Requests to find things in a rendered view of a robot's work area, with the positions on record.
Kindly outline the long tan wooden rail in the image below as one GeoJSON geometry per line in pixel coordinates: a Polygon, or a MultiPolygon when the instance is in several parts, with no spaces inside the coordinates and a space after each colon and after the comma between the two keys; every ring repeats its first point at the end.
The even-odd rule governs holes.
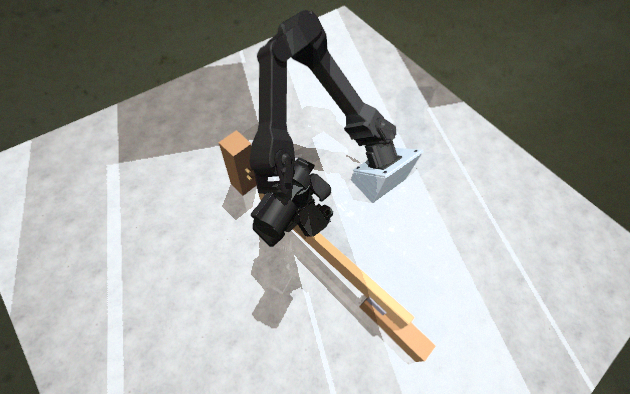
{"type": "Polygon", "coordinates": [[[367,298],[370,296],[386,312],[385,315],[391,319],[400,330],[411,323],[414,317],[324,236],[318,233],[313,237],[307,237],[303,234],[298,224],[293,230],[364,296],[367,298]]]}

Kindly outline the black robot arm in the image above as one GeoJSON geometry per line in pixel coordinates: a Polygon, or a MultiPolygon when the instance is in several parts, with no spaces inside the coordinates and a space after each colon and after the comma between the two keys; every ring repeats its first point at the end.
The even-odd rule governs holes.
{"type": "Polygon", "coordinates": [[[346,116],[344,130],[359,146],[365,145],[368,167],[385,170],[402,156],[393,139],[396,126],[364,103],[327,48],[327,34],[312,11],[304,10],[282,22],[278,33],[258,53],[259,125],[252,142],[250,166],[257,190],[265,194],[250,216],[264,234],[280,239],[295,221],[313,237],[331,222],[333,210],[315,199],[297,210],[309,195],[314,164],[297,158],[287,131],[287,61],[308,67],[346,116]],[[268,181],[279,177],[279,181],[268,181]]]}

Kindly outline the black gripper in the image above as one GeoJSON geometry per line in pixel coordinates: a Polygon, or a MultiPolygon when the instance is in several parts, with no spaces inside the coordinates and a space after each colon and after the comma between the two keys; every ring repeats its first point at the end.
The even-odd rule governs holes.
{"type": "MultiPolygon", "coordinates": [[[[312,196],[313,194],[315,194],[319,198],[319,201],[322,202],[331,194],[331,191],[332,191],[331,186],[325,180],[323,180],[318,174],[311,173],[310,174],[310,189],[309,189],[308,198],[307,198],[307,200],[304,203],[302,203],[300,205],[296,205],[297,210],[299,208],[303,208],[304,206],[306,206],[308,201],[313,198],[313,196],[312,196]]],[[[272,238],[272,237],[264,234],[259,229],[257,229],[255,226],[256,225],[253,223],[253,225],[252,225],[253,231],[269,247],[274,247],[284,237],[285,232],[290,232],[294,227],[297,226],[297,224],[295,223],[295,221],[293,221],[293,222],[291,221],[280,239],[275,239],[275,238],[272,238]]]]}

